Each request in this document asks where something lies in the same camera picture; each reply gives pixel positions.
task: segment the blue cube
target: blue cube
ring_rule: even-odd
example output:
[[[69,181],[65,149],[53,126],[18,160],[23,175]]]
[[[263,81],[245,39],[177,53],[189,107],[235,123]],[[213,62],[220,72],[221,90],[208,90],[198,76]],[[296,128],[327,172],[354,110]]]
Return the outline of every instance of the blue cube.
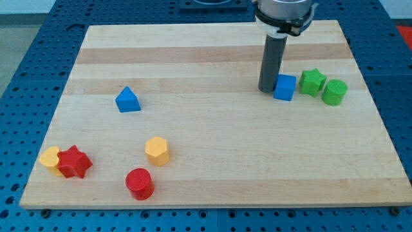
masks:
[[[116,97],[116,104],[121,113],[140,110],[139,101],[128,86]]]
[[[273,98],[291,101],[296,87],[296,77],[279,74]]]

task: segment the perforated metal table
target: perforated metal table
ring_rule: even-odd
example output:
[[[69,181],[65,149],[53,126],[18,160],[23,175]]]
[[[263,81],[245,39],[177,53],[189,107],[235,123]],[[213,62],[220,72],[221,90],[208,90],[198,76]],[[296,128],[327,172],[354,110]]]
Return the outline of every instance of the perforated metal table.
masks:
[[[320,0],[337,19],[412,179],[412,54],[378,0]],[[412,207],[26,211],[24,185],[84,34],[93,24],[253,21],[246,8],[179,10],[177,0],[57,0],[0,100],[0,231],[412,231]]]

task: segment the green cylinder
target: green cylinder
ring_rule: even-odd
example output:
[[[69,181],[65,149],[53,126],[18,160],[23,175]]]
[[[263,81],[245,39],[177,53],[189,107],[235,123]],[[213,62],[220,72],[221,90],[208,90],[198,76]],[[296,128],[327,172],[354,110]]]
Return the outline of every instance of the green cylinder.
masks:
[[[338,106],[341,104],[347,91],[348,86],[345,82],[341,80],[330,80],[324,89],[322,100],[330,106]]]

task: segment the yellow hexagonal block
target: yellow hexagonal block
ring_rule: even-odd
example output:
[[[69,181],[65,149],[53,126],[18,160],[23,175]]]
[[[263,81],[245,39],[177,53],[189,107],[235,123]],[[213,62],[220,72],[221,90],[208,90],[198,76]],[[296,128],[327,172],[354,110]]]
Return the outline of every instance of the yellow hexagonal block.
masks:
[[[169,162],[169,147],[167,140],[161,137],[153,137],[145,145],[145,153],[151,164],[163,166]]]
[[[59,157],[57,154],[60,152],[60,148],[58,146],[52,146],[44,151],[39,158],[40,163],[46,167],[49,172],[56,177],[62,177],[63,174],[57,169],[59,165]]]

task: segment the black cylinder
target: black cylinder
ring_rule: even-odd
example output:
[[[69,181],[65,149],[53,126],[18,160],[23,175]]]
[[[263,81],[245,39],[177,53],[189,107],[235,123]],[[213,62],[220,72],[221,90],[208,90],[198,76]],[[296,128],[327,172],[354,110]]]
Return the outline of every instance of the black cylinder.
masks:
[[[270,93],[275,88],[287,38],[275,39],[268,35],[266,36],[265,51],[263,52],[259,76],[259,89],[264,93]]]

